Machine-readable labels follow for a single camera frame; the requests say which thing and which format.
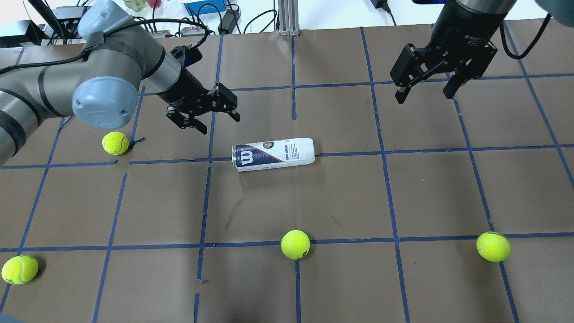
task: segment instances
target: red object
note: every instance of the red object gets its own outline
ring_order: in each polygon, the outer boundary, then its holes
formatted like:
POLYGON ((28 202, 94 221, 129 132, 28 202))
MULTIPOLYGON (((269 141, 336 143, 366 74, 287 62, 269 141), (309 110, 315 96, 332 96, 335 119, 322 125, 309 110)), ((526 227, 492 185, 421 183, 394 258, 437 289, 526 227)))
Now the red object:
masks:
POLYGON ((161 0, 148 0, 148 4, 152 8, 159 8, 161 6, 161 0))

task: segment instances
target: yellow tennis ball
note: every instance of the yellow tennis ball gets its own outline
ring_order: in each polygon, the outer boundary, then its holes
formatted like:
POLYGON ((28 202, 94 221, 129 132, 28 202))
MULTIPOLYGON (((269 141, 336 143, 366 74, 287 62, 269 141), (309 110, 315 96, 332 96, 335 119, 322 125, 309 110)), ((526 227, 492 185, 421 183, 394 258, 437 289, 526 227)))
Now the yellow tennis ball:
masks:
POLYGON ((2 267, 2 278, 8 284, 24 284, 38 273, 38 261, 30 256, 16 256, 2 267))
POLYGON ((309 252, 311 242, 303 231, 291 230, 281 239, 281 251, 289 259, 298 260, 309 252))
POLYGON ((125 134, 113 131, 104 136, 102 146, 110 155, 121 155, 130 147, 130 141, 125 134))
POLYGON ((482 258, 493 263, 503 262, 512 252, 508 239, 494 231, 481 234, 476 241, 476 248, 482 258))

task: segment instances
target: metal post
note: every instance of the metal post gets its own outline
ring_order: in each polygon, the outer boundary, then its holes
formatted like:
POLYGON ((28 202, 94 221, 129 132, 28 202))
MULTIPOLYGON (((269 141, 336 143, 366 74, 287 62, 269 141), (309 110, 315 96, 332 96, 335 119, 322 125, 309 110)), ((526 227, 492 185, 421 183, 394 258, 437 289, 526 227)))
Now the metal post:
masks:
POLYGON ((279 0, 279 34, 282 36, 299 36, 298 0, 279 0))

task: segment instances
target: blue box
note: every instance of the blue box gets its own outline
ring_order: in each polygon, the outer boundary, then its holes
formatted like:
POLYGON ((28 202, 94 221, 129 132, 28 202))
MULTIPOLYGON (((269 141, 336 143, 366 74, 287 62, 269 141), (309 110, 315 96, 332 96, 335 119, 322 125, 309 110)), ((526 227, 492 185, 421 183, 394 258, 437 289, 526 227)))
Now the blue box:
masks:
MULTIPOLYGON (((190 16, 195 16, 195 14, 193 14, 191 12, 191 10, 193 10, 193 12, 197 13, 197 11, 199 10, 199 7, 201 7, 201 5, 203 5, 205 3, 212 3, 217 7, 217 9, 219 9, 219 11, 221 11, 222 15, 225 13, 225 10, 226 10, 225 4, 226 3, 224 0, 196 1, 196 2, 184 3, 183 5, 185 6, 185 9, 187 10, 187 13, 190 16)), ((212 6, 205 6, 205 7, 201 8, 201 14, 214 13, 214 12, 217 12, 217 10, 215 10, 215 8, 212 6)))

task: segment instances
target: can label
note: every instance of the can label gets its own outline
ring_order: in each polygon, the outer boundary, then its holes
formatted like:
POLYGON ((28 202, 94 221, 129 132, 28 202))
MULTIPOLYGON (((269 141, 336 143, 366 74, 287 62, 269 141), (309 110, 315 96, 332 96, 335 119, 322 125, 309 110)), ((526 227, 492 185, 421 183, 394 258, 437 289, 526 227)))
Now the can label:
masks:
POLYGON ((309 164, 315 161, 309 138, 264 141, 233 146, 232 161, 237 171, 264 170, 309 164))

